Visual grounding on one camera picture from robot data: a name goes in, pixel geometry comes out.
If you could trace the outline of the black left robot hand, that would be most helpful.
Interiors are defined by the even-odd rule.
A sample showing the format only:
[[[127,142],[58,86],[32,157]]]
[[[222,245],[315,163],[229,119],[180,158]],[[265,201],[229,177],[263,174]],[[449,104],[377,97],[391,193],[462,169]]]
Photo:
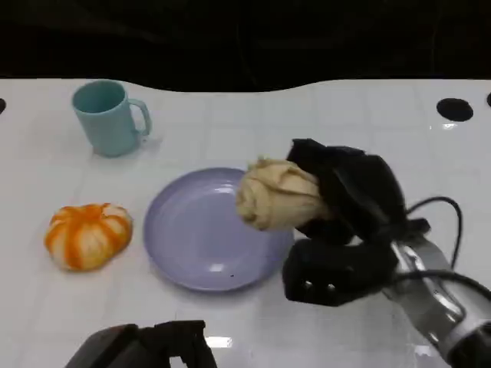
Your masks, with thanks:
[[[152,327],[124,324],[91,334],[70,358],[71,368],[169,367],[179,357],[187,367],[213,368],[202,320],[175,320]]]

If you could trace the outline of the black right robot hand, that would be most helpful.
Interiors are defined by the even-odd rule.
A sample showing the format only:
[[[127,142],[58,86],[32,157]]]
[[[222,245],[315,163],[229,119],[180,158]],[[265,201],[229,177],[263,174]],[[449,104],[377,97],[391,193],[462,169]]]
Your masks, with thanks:
[[[378,155],[294,139],[287,160],[318,180],[321,202],[329,212],[297,227],[310,239],[341,246],[358,237],[379,244],[430,230],[424,218],[409,220],[400,184]]]

